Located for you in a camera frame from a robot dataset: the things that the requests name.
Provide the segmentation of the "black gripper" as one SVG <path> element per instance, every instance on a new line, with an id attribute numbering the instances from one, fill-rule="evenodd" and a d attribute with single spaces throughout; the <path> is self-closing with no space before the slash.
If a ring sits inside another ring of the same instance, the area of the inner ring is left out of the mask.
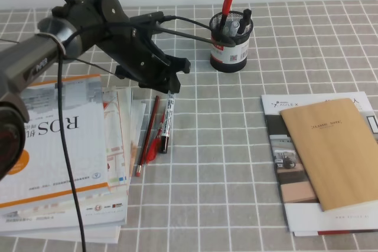
<path id="1" fill-rule="evenodd" d="M 176 73 L 182 71 L 188 74 L 191 63 L 187 58 L 165 55 L 152 41 L 155 32 L 152 29 L 163 16 L 162 12 L 132 18 L 123 12 L 106 16 L 105 22 L 108 24 L 131 23 L 142 28 L 107 28 L 102 50 L 120 65 L 116 75 L 136 81 L 140 87 L 177 94 L 181 83 Z"/>

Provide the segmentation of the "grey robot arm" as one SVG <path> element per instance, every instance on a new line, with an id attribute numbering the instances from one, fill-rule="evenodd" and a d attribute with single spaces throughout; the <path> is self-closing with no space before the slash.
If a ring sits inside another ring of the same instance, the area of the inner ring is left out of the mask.
<path id="1" fill-rule="evenodd" d="M 186 58 L 164 54 L 152 41 L 162 12 L 128 17 L 118 0 L 69 0 L 39 23 L 40 32 L 1 52 L 1 175 L 19 160 L 25 145 L 28 110 L 21 93 L 59 60 L 72 61 L 93 46 L 117 62 L 118 78 L 142 88 L 178 93 Z"/>

